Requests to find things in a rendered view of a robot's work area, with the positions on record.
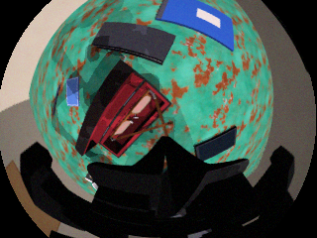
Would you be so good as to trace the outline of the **dark grey mug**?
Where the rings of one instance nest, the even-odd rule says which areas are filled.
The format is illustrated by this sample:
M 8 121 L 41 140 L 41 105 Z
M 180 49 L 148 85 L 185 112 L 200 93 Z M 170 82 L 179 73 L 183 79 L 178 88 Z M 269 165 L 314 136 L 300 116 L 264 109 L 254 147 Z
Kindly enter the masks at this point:
M 95 189 L 98 189 L 98 185 L 95 183 L 95 181 L 93 180 L 93 178 L 90 177 L 90 174 L 88 173 L 85 177 L 88 181 L 92 182 L 92 185 Z

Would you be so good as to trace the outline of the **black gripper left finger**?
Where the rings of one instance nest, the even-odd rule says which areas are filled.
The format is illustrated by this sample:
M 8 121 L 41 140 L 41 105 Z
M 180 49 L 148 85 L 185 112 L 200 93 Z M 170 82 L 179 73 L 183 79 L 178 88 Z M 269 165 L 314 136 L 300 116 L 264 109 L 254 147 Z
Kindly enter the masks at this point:
M 149 195 L 151 210 L 155 210 L 157 215 L 165 149 L 166 138 L 161 136 L 150 151 L 132 166 L 94 162 L 87 166 L 87 170 L 98 187 L 103 185 Z

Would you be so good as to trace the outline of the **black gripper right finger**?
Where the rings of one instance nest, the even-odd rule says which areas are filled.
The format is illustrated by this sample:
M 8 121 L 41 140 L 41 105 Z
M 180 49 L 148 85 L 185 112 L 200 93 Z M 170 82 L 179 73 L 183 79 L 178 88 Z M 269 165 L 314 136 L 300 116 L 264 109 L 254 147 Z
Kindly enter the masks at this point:
M 207 164 L 198 159 L 169 136 L 166 136 L 165 159 L 169 175 L 175 214 L 185 209 L 208 183 L 243 173 L 248 159 Z

